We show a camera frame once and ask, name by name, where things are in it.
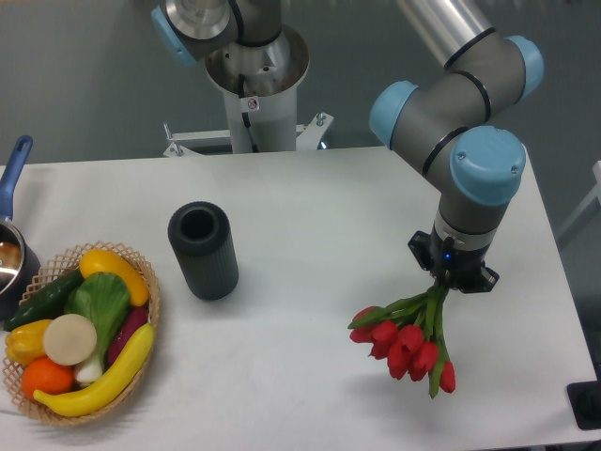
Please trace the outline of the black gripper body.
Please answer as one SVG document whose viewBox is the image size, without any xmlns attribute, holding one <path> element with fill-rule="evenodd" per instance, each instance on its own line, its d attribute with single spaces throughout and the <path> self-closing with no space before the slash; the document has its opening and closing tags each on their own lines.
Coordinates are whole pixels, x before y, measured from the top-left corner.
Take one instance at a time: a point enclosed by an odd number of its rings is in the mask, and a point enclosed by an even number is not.
<svg viewBox="0 0 601 451">
<path fill-rule="evenodd" d="M 458 240 L 442 240 L 435 231 L 431 234 L 416 231 L 408 242 L 419 266 L 429 272 L 438 285 L 465 294 L 490 292 L 498 282 L 499 275 L 485 264 L 489 247 L 461 250 Z"/>
</svg>

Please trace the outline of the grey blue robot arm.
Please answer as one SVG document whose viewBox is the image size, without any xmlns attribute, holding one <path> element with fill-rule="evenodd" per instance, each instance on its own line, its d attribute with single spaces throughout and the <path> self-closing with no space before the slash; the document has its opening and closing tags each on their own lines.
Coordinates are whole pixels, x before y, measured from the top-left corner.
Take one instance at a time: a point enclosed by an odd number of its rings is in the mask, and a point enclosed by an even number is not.
<svg viewBox="0 0 601 451">
<path fill-rule="evenodd" d="M 471 1 L 403 1 L 400 8 L 444 75 L 427 89 L 388 86 L 369 126 L 439 191 L 431 232 L 408 244 L 420 266 L 449 288 L 488 292 L 498 275 L 485 254 L 526 162 L 522 143 L 489 120 L 540 85 L 543 57 L 533 42 L 499 35 Z M 161 1 L 151 19 L 180 63 L 205 63 L 223 93 L 235 152 L 298 148 L 297 88 L 309 57 L 279 2 Z"/>
</svg>

